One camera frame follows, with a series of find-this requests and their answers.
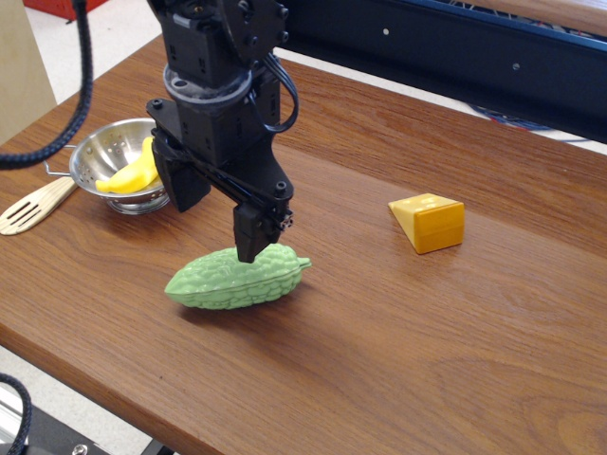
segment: yellow cheese wedge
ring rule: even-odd
[[[464,241],[464,204],[435,194],[420,194],[388,204],[418,254]]]

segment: blue metal frame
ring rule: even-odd
[[[433,0],[284,0],[285,48],[607,143],[607,43]]]

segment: black cable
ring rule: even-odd
[[[83,126],[93,96],[93,52],[91,50],[88,18],[86,17],[86,0],[73,0],[72,3],[78,20],[83,72],[80,100],[76,111],[64,130],[42,149],[28,154],[0,154],[0,170],[23,169],[43,162],[59,152]]]
[[[266,68],[278,79],[278,81],[285,86],[286,91],[289,93],[291,98],[293,99],[293,112],[289,118],[282,124],[279,125],[268,125],[262,119],[259,110],[257,109],[257,104],[255,103],[255,95],[253,92],[248,94],[248,101],[250,102],[253,110],[255,111],[256,117],[264,124],[266,130],[270,133],[283,133],[288,130],[293,124],[295,120],[297,120],[297,116],[299,115],[300,110],[300,101],[299,96],[297,94],[297,88],[295,87],[295,83],[291,80],[291,77],[285,71],[285,69],[281,66],[280,62],[274,56],[274,54],[269,53],[264,58],[264,65]]]
[[[23,403],[21,425],[19,426],[15,440],[12,442],[12,446],[10,446],[7,452],[7,455],[21,455],[26,448],[26,439],[28,438],[29,427],[31,426],[31,398],[26,387],[18,379],[8,374],[0,373],[0,382],[13,387],[19,393],[21,402]]]

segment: floor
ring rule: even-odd
[[[76,24],[33,9],[28,9],[28,18],[57,102],[62,102],[77,93],[80,87],[80,51]],[[160,33],[160,27],[146,0],[109,0],[89,13],[89,23],[96,77]],[[468,106],[458,101],[332,64],[314,61],[281,49],[278,49],[277,53],[285,59],[313,64],[320,69],[339,73],[351,79],[475,115]],[[579,138],[561,132],[544,134],[556,140],[575,140],[576,142],[572,143],[577,146],[607,155],[607,146],[604,144],[578,141]],[[109,452],[116,455],[136,455],[141,453],[150,442],[147,435],[97,407],[2,347],[0,347],[0,365],[3,372],[20,378],[26,384],[36,406],[97,441]]]

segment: colander handle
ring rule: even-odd
[[[75,145],[64,145],[64,149],[75,149],[75,148],[76,148]],[[58,172],[52,171],[50,169],[50,166],[48,166],[48,163],[46,162],[46,160],[44,160],[43,163],[45,164],[46,175],[51,175],[51,176],[56,176],[56,177],[69,177],[69,176],[71,176],[71,173],[58,173]]]

